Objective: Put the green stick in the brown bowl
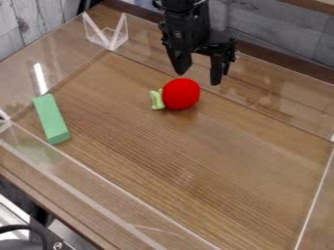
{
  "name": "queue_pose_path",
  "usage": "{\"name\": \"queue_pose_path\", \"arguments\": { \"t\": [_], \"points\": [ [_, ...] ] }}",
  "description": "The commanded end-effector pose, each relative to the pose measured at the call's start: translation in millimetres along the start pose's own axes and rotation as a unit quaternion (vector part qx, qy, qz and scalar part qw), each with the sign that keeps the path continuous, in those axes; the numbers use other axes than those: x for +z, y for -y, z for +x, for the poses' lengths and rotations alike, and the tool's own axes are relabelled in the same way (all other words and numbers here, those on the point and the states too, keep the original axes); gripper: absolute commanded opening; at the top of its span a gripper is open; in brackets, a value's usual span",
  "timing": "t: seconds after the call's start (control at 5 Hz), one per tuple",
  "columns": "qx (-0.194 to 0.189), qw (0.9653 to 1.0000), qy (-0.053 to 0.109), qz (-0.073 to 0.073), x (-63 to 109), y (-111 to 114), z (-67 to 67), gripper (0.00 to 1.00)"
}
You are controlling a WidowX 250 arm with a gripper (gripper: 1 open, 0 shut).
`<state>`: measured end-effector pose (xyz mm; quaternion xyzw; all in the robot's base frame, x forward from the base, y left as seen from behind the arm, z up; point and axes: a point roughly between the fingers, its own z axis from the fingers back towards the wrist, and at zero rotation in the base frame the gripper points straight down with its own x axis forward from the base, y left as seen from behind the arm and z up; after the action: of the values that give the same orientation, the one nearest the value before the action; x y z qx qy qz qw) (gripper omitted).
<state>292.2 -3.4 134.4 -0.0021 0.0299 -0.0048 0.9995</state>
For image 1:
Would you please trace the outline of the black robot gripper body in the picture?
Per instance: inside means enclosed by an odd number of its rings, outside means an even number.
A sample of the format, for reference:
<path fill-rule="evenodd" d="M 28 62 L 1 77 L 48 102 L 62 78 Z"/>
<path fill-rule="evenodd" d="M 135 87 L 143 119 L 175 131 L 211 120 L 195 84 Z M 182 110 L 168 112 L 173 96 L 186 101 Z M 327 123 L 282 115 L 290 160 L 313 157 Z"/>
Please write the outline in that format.
<path fill-rule="evenodd" d="M 211 27 L 209 0 L 156 0 L 162 43 L 173 59 L 191 53 L 235 57 L 237 39 Z"/>

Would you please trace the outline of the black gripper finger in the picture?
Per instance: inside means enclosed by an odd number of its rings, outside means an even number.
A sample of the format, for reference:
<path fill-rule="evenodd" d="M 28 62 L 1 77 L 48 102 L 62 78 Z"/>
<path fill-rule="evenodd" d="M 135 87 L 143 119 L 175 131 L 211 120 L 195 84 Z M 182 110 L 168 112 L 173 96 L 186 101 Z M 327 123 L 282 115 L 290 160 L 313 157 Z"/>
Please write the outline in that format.
<path fill-rule="evenodd" d="M 230 69 L 230 56 L 226 50 L 215 51 L 210 56 L 210 84 L 217 86 L 221 84 L 222 77 Z"/>
<path fill-rule="evenodd" d="M 187 70 L 190 69 L 194 61 L 193 61 L 193 51 L 179 50 L 173 47 L 167 48 L 167 55 L 173 64 L 173 67 L 175 69 L 175 72 L 179 75 L 183 75 Z"/>

